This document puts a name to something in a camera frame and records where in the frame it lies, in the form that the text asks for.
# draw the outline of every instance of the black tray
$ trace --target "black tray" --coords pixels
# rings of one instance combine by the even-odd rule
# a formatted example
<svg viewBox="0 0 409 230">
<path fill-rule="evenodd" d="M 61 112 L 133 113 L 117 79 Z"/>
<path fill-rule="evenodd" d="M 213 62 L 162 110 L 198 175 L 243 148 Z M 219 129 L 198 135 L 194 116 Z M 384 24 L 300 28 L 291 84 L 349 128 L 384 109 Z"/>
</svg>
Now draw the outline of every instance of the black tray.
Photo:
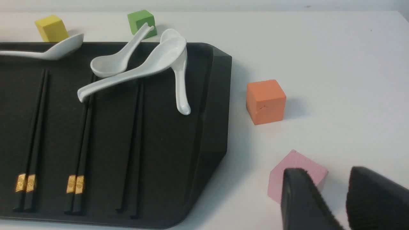
<svg viewBox="0 0 409 230">
<path fill-rule="evenodd" d="M 0 50 L 45 51 L 51 46 L 0 43 Z M 169 228 L 186 217 L 227 150 L 231 56 L 204 43 L 187 45 L 189 116 L 176 108 L 170 69 L 95 95 L 84 212 L 64 213 L 67 179 L 81 131 L 83 104 L 76 91 L 90 82 L 89 63 L 94 57 L 113 54 L 123 46 L 84 43 L 59 61 L 0 56 L 1 218 Z M 140 44 L 128 69 L 141 64 L 155 46 Z M 49 83 L 34 210 L 14 212 L 16 180 L 44 69 Z M 141 96 L 137 89 L 142 85 Z M 138 97 L 143 97 L 142 111 L 136 106 Z M 138 115 L 143 125 L 134 128 Z M 135 138 L 138 132 L 141 144 Z M 122 196 L 123 207 L 116 210 Z"/>
</svg>

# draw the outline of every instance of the chopsticks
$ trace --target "chopsticks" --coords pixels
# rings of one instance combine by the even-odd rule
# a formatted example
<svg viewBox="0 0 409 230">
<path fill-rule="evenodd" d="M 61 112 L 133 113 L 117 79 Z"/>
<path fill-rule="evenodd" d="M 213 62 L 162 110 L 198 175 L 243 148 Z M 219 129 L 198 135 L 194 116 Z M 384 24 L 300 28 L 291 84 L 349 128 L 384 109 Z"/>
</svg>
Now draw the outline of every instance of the chopsticks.
<svg viewBox="0 0 409 230">
<path fill-rule="evenodd" d="M 135 179 L 132 177 L 132 175 L 138 175 L 139 174 L 139 152 L 141 149 L 141 136 L 142 136 L 142 116 L 143 116 L 143 99 L 144 99 L 144 89 L 143 89 L 143 81 L 140 79 L 138 80 L 138 85 L 136 89 L 136 107 L 135 107 L 135 113 L 134 113 L 134 122 L 133 122 L 133 131 L 132 131 L 132 140 L 131 143 L 132 146 L 129 149 L 128 153 L 128 164 L 127 168 L 125 170 L 125 175 L 123 176 L 123 181 L 121 181 L 122 186 L 120 187 L 122 189 L 122 194 L 121 196 L 118 197 L 116 201 L 116 210 L 118 212 L 121 212 L 124 209 L 124 203 L 125 203 L 125 197 L 127 197 L 129 194 L 132 197 L 131 200 L 128 203 L 131 205 L 136 206 L 136 196 L 137 196 L 137 184 L 138 184 L 138 176 Z M 134 187 L 131 187 L 131 184 L 135 183 L 136 184 L 136 189 Z"/>
<path fill-rule="evenodd" d="M 136 184 L 135 190 L 131 193 L 131 198 L 129 203 L 131 218 L 137 218 L 138 216 L 138 185 L 139 185 L 139 172 L 140 172 L 140 162 L 141 162 L 141 151 L 142 151 L 142 131 L 143 131 L 143 117 L 144 117 L 144 83 L 143 80 L 139 80 L 139 96 L 138 105 L 136 113 L 136 127 L 135 139 L 134 139 L 134 158 L 133 158 L 133 172 L 132 175 L 136 175 L 133 182 Z"/>
<path fill-rule="evenodd" d="M 80 141 L 77 151 L 76 161 L 73 165 L 72 172 L 68 176 L 66 200 L 64 212 L 81 213 L 82 200 L 85 186 L 85 168 L 88 155 L 88 143 L 90 138 L 91 122 L 92 122 L 92 106 L 94 95 L 90 96 L 87 103 L 84 104 L 80 124 Z"/>
<path fill-rule="evenodd" d="M 20 171 L 21 173 L 17 177 L 16 194 L 13 206 L 14 211 L 21 211 L 22 208 L 24 208 L 24 210 L 31 211 L 34 207 L 36 171 L 38 156 L 40 154 L 48 79 L 48 71 L 43 70 L 41 84 L 36 98 L 36 106 L 31 119 L 29 143 L 27 145 L 26 155 Z"/>
<path fill-rule="evenodd" d="M 88 143 L 90 139 L 93 100 L 94 100 L 94 95 L 91 95 L 90 100 L 88 102 L 87 120 L 85 122 L 84 137 L 83 137 L 82 148 L 81 148 L 81 156 L 79 159 L 77 179 L 75 183 L 74 203 L 72 204 L 73 213 L 82 212 L 82 200 L 83 200 L 83 193 L 84 193 L 84 186 L 85 186 L 85 167 L 86 167 L 87 155 L 88 155 Z"/>
</svg>

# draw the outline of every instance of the spoon handle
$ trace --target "spoon handle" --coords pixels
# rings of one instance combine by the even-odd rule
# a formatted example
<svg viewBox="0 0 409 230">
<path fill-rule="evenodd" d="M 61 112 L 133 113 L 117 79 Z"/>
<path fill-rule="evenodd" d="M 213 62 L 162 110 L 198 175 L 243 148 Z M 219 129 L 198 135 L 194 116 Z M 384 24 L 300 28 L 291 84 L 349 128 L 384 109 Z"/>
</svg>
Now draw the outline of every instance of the spoon handle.
<svg viewBox="0 0 409 230">
<path fill-rule="evenodd" d="M 133 80 L 133 79 L 137 79 L 137 78 L 141 78 L 141 77 L 145 77 L 151 74 L 155 74 L 157 73 L 157 70 L 150 70 L 148 68 L 146 68 L 143 64 L 140 65 L 139 67 L 133 69 L 133 70 L 129 70 L 127 72 L 123 72 L 121 74 L 112 76 L 112 77 L 108 77 L 108 78 L 104 78 L 101 79 L 99 81 L 95 81 L 89 85 L 86 85 L 80 89 L 78 89 L 77 91 L 77 95 L 78 95 L 78 99 L 81 102 L 84 102 L 84 99 L 95 93 L 98 92 L 100 90 L 103 90 L 105 88 L 111 87 L 111 86 L 115 86 L 117 84 L 120 84 L 122 82 L 126 82 L 129 80 Z"/>
<path fill-rule="evenodd" d="M 0 56 L 17 56 L 42 59 L 43 53 L 27 52 L 27 51 L 0 51 Z"/>
<path fill-rule="evenodd" d="M 191 112 L 189 102 L 186 96 L 186 65 L 187 65 L 187 51 L 186 48 L 178 60 L 172 65 L 175 73 L 175 92 L 176 92 L 176 107 L 183 115 L 189 115 Z"/>
<path fill-rule="evenodd" d="M 148 26 L 148 23 L 145 23 L 139 30 L 136 32 L 135 36 L 130 40 L 118 53 L 123 55 L 123 58 L 128 60 L 132 55 L 135 48 L 141 43 L 141 41 L 147 36 L 147 34 L 153 30 L 153 26 Z"/>
</svg>

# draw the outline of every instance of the white tabletop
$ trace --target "white tabletop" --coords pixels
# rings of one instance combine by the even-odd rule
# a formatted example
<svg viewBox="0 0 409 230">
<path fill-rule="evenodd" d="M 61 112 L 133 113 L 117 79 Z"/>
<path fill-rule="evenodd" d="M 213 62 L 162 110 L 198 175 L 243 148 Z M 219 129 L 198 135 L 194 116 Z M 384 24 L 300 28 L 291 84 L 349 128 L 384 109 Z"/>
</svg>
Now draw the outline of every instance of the white tabletop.
<svg viewBox="0 0 409 230">
<path fill-rule="evenodd" d="M 128 41 L 127 12 L 58 13 L 85 41 Z M 40 41 L 51 13 L 1 13 L 0 41 Z M 174 230 L 279 230 L 269 172 L 292 149 L 329 170 L 323 196 L 348 228 L 349 172 L 362 165 L 409 187 L 409 24 L 388 12 L 154 12 L 158 32 L 233 57 L 228 153 L 191 214 Z M 157 41 L 159 37 L 148 41 Z M 285 119 L 254 126 L 246 84 L 276 79 Z M 114 229 L 0 220 L 0 229 Z"/>
</svg>

